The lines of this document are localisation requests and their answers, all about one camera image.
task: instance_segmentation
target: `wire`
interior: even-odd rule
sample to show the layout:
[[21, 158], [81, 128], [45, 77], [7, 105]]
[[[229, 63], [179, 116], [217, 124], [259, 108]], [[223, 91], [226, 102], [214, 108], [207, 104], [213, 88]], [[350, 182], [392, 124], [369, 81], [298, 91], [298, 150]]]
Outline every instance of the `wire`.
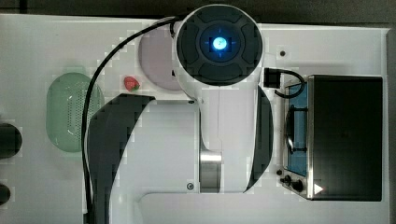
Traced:
[[125, 45], [127, 45], [129, 42], [134, 40], [140, 35], [143, 35], [149, 31], [152, 31], [154, 29], [157, 29], [158, 27], [164, 26], [169, 23], [173, 23], [176, 21], [180, 21], [180, 17], [174, 17], [170, 20], [166, 21], [159, 21], [153, 25], [151, 25], [148, 28], [145, 28], [139, 32], [137, 32], [134, 35], [129, 36], [126, 38], [124, 41], [119, 43], [113, 50], [110, 51], [110, 53], [105, 57], [105, 59], [100, 63], [98, 68], [96, 69], [95, 73], [93, 74], [93, 77], [90, 81], [90, 84], [87, 89], [87, 94], [85, 96], [85, 102], [84, 102], [84, 109], [82, 111], [82, 121], [81, 121], [81, 149], [82, 149], [82, 166], [84, 169], [84, 183], [85, 183], [85, 198], [87, 201], [87, 214], [89, 218], [89, 223], [92, 223], [91, 218], [94, 218], [92, 216], [92, 196], [91, 196], [91, 177], [90, 177], [90, 171], [88, 169], [87, 165], [87, 160], [86, 160], [86, 155], [85, 155], [85, 132], [87, 131], [87, 117], [88, 117], [88, 108], [90, 105], [90, 100], [91, 100], [91, 95], [92, 95], [92, 89], [93, 86], [96, 82], [96, 79], [99, 77], [100, 73], [102, 70], [105, 68], [105, 65], [111, 60], [111, 58], [120, 50], [122, 49]]
[[286, 94], [283, 94], [283, 93], [281, 93], [279, 91], [275, 91], [276, 95], [278, 95], [278, 96], [280, 96], [282, 98], [285, 98], [285, 99], [291, 99], [291, 98], [294, 98], [294, 97], [300, 95], [301, 92], [303, 92], [304, 87], [305, 87], [305, 81], [299, 74], [297, 74], [297, 73], [295, 73], [293, 71], [283, 70], [283, 69], [276, 69], [276, 71], [279, 72], [279, 73], [284, 73], [284, 74], [288, 74], [288, 75], [297, 77], [300, 80], [300, 82], [301, 82], [300, 89], [297, 92], [295, 92], [294, 94], [286, 95]]
[[175, 28], [175, 23], [174, 23], [174, 22], [170, 23], [170, 24], [169, 24], [169, 32], [171, 33], [172, 38], [175, 37], [175, 30], [174, 30], [174, 28]]

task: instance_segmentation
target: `white table surface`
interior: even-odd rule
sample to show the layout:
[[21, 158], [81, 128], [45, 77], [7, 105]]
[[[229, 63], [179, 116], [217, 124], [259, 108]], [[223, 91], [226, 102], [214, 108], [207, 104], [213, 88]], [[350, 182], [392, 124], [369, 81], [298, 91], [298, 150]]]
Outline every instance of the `white table surface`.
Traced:
[[[112, 48], [153, 20], [0, 15], [0, 121], [21, 130], [21, 151], [0, 161], [0, 182], [11, 187], [0, 206], [0, 224], [82, 223], [84, 189], [79, 153], [66, 153], [47, 137], [46, 96], [66, 72], [91, 76]], [[261, 24], [266, 52], [278, 67], [300, 74], [384, 78], [382, 202], [311, 202], [281, 187], [282, 144], [277, 138], [269, 168], [248, 194], [151, 194], [142, 201], [145, 223], [389, 223], [387, 29]], [[106, 101], [121, 92], [123, 78], [136, 76], [142, 94], [187, 99], [156, 88], [137, 60], [138, 39], [116, 56], [98, 83]], [[274, 104], [281, 132], [281, 103]]]

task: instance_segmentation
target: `mounting hole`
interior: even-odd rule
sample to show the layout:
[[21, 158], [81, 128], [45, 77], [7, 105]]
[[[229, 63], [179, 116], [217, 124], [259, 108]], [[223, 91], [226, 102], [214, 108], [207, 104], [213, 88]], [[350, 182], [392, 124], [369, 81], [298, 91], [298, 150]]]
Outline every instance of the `mounting hole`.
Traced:
[[194, 189], [194, 185], [192, 183], [187, 184], [187, 189]]

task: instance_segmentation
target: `black cover panel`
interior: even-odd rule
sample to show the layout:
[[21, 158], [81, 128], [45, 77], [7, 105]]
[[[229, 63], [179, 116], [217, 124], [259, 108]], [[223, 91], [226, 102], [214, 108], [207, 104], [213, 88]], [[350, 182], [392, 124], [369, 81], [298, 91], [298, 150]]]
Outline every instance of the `black cover panel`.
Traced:
[[382, 78], [315, 76], [311, 90], [314, 200], [381, 201]]
[[274, 125], [271, 104], [260, 87], [258, 89], [258, 94], [256, 143], [254, 147], [252, 171], [246, 190], [253, 187], [262, 176], [270, 163], [273, 152]]
[[146, 105], [154, 97], [121, 94], [92, 117], [87, 136], [87, 152], [92, 180], [95, 224], [109, 222], [111, 188], [122, 153]]

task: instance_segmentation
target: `blue led light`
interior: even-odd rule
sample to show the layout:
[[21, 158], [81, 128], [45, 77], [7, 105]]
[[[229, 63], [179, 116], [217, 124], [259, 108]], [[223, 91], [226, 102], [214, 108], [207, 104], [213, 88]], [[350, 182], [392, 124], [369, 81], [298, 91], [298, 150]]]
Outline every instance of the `blue led light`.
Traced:
[[213, 40], [213, 48], [215, 49], [225, 49], [227, 47], [227, 40], [223, 37], [216, 37]]

